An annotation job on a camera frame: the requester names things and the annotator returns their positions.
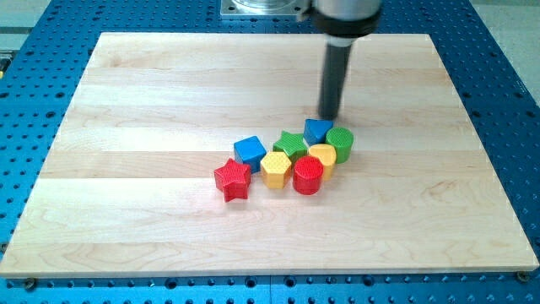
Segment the green block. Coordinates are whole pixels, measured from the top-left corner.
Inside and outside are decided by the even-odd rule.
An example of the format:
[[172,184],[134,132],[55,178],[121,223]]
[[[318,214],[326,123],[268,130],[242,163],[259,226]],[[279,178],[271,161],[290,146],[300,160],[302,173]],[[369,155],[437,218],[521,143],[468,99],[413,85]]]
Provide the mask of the green block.
[[336,149],[336,164],[342,164],[348,160],[353,148],[354,135],[347,128],[331,128],[327,133],[327,144]]
[[307,155],[304,134],[292,134],[282,131],[281,138],[273,145],[273,150],[276,152],[285,152],[294,166],[294,163],[300,157]]

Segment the plastic shape block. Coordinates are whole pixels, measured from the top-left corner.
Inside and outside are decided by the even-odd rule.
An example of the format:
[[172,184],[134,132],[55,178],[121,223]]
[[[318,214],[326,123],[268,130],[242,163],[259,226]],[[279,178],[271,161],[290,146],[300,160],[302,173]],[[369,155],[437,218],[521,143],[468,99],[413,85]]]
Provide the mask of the plastic shape block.
[[227,160],[225,166],[213,171],[216,187],[221,190],[225,202],[234,198],[247,199],[247,188],[251,183],[251,168],[249,165],[239,164],[233,159]]
[[324,171],[321,161],[313,156],[304,156],[294,165],[293,187],[304,195],[319,191]]
[[353,148],[354,135],[347,128],[331,128],[327,133],[327,144],[336,149],[336,164],[348,160]]
[[306,119],[304,125],[304,139],[310,146],[314,144],[324,144],[327,132],[333,126],[333,121]]
[[284,152],[268,152],[261,160],[262,181],[271,189],[283,189],[289,182],[292,165]]
[[261,170],[261,160],[267,151],[257,136],[242,139],[236,142],[234,147],[237,162],[251,166],[251,173],[257,173]]
[[322,172],[322,180],[328,181],[332,178],[334,166],[336,165],[336,149],[330,144],[315,144],[308,150],[309,156],[318,158],[324,169]]
[[273,145],[273,150],[276,152],[285,152],[294,166],[300,157],[307,155],[304,134],[292,134],[282,131],[281,138]]

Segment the green cylinder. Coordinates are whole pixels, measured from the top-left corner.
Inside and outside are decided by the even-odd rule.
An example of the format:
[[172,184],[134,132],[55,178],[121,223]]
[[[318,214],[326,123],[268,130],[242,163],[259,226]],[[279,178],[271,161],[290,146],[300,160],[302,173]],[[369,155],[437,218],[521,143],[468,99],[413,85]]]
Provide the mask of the green cylinder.
[[348,160],[353,148],[354,135],[347,128],[331,128],[327,133],[327,144],[336,149],[336,164],[342,164]]

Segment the blue pegboard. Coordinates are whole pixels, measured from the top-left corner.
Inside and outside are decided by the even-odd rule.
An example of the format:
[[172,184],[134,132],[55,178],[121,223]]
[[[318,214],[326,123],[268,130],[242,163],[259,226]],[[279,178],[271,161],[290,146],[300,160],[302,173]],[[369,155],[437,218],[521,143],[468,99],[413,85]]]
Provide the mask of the blue pegboard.
[[[102,31],[315,32],[309,22],[280,16],[221,19],[214,0],[52,0],[0,80],[0,242],[13,234]],[[540,110],[469,1],[386,0],[378,32],[430,34],[538,255]],[[259,276],[255,286],[246,277],[0,280],[0,303],[540,302],[540,272],[519,278]]]

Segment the red cylinder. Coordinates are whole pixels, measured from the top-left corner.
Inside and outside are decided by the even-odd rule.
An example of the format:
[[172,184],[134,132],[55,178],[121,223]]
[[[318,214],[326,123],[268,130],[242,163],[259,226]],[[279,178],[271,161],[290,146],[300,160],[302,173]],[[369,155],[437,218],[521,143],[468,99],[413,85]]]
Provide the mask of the red cylinder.
[[298,193],[311,195],[319,191],[322,183],[321,161],[312,156],[304,156],[294,164],[293,187]]

